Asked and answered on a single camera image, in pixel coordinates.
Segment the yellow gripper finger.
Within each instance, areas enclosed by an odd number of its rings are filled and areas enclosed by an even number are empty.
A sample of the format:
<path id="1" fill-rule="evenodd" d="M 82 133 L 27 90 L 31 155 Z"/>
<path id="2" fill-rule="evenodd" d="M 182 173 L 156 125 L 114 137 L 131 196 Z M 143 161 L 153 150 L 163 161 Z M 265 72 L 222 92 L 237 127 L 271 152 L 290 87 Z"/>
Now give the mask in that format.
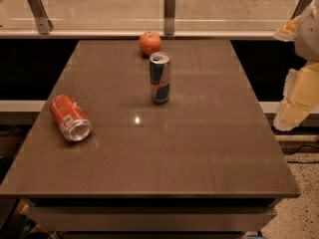
<path id="1" fill-rule="evenodd" d="M 300 126 L 319 106 L 319 63 L 307 63 L 299 71 L 290 69 L 273 126 L 290 131 Z"/>
<path id="2" fill-rule="evenodd" d="M 289 20 L 285 25 L 275 31 L 273 38 L 283 42 L 293 42 L 300 19 L 301 16 L 298 15 Z"/>

